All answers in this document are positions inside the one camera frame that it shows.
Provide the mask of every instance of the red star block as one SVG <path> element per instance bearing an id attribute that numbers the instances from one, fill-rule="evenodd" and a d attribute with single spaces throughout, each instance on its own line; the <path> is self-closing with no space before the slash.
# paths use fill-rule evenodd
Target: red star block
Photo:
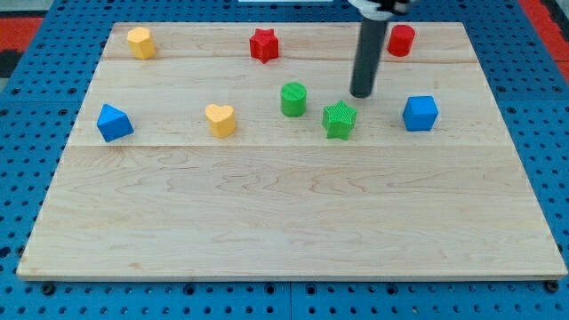
<path id="1" fill-rule="evenodd" d="M 271 59 L 278 58 L 278 38 L 275 30 L 255 29 L 255 34 L 249 39 L 251 56 L 267 63 Z"/>

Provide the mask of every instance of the heart-shaped block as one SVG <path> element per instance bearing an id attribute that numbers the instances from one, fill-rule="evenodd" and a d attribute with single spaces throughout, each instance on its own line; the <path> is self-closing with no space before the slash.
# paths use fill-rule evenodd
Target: heart-shaped block
<path id="1" fill-rule="evenodd" d="M 218 138 L 229 136 L 237 128 L 235 110 L 231 106 L 207 105 L 205 116 L 210 123 L 210 131 Z"/>

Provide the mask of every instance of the blue cube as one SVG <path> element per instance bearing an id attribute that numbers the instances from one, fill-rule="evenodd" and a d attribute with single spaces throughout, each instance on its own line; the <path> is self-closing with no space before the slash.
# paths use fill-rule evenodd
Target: blue cube
<path id="1" fill-rule="evenodd" d="M 106 142 L 124 137 L 134 132 L 131 121 L 125 112 L 105 104 L 100 111 L 97 127 Z"/>
<path id="2" fill-rule="evenodd" d="M 438 109 L 431 96 L 409 97 L 403 120 L 407 131 L 429 131 L 437 120 Z"/>

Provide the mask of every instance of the red cylinder block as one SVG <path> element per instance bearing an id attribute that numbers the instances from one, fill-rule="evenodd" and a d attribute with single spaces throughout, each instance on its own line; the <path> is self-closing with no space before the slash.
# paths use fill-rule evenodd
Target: red cylinder block
<path id="1" fill-rule="evenodd" d="M 397 25 L 391 29 L 388 52 L 396 57 L 404 57 L 411 51 L 415 30 L 406 25 Z"/>

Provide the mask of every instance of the yellow block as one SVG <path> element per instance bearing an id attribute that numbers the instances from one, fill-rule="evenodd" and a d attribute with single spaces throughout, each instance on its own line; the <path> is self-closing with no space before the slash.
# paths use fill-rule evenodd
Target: yellow block
<path id="1" fill-rule="evenodd" d="M 225 138 L 235 131 L 235 111 L 231 106 L 218 106 L 215 104 L 205 107 L 205 116 L 210 123 L 210 131 L 218 138 Z"/>
<path id="2" fill-rule="evenodd" d="M 134 28 L 126 37 L 131 47 L 132 56 L 138 59 L 148 59 L 156 54 L 156 47 L 152 42 L 152 35 L 147 28 Z"/>

